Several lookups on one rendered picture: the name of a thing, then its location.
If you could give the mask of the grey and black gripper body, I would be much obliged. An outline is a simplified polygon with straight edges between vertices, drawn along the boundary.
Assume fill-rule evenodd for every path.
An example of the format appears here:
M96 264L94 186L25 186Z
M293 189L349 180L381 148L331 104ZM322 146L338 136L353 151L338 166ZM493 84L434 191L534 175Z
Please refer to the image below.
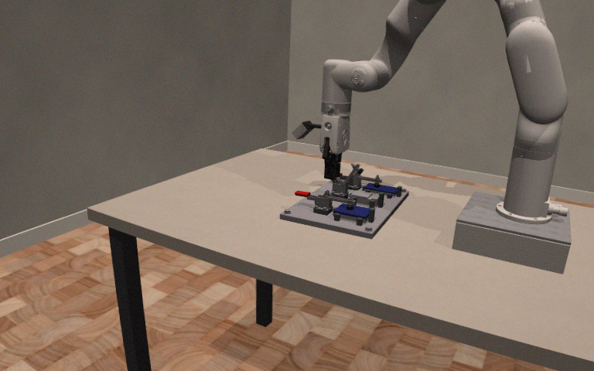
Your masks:
M339 155L350 147L350 114L327 114L322 111L321 114L320 151L323 151L328 137L330 151Z

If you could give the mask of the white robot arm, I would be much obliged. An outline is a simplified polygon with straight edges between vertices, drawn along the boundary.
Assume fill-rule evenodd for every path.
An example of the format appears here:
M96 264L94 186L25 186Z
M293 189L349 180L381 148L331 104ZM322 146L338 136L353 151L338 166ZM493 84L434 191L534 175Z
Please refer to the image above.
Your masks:
M540 1L494 1L508 37L507 61L520 107L505 198L496 211L519 223L545 224L552 213L568 214L568 208L549 200L568 106L565 79ZM445 2L400 0L387 17L384 41L370 61L327 60L321 111L350 114L352 90L368 92L384 87Z

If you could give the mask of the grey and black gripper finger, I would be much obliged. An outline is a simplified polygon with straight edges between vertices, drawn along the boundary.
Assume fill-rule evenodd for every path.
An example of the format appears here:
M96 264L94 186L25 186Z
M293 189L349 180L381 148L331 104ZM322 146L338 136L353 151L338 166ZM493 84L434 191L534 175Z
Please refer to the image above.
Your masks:
M340 177L340 162L341 162L341 158L342 158L342 153L336 156L336 177L339 178Z
M323 159L325 159L325 170L324 170L324 178L325 179L336 179L336 155L332 152L329 152L329 138L326 137L326 142L323 149ZM331 155L331 156L330 156ZM333 156L333 157L332 157Z

